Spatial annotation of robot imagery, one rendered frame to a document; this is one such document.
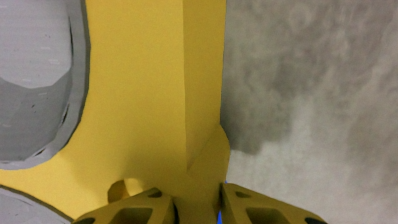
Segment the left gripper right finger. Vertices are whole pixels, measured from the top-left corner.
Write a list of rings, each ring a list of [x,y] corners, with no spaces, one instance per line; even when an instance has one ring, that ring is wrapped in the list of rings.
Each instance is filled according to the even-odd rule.
[[[222,183],[222,224],[307,224],[319,215],[234,183]],[[328,224],[328,223],[327,223]]]

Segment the grey steel bowl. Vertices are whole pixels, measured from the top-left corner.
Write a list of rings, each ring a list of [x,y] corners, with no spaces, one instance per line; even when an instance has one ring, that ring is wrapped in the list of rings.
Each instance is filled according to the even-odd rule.
[[[71,224],[74,220],[37,197],[0,184],[0,224]]]
[[[0,0],[1,170],[33,168],[69,143],[90,60],[86,0]]]

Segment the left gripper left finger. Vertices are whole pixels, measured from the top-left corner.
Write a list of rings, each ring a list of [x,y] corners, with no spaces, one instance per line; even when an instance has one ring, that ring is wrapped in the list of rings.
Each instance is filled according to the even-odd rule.
[[[72,223],[89,217],[93,224],[177,224],[178,211],[172,195],[154,187],[88,211]]]

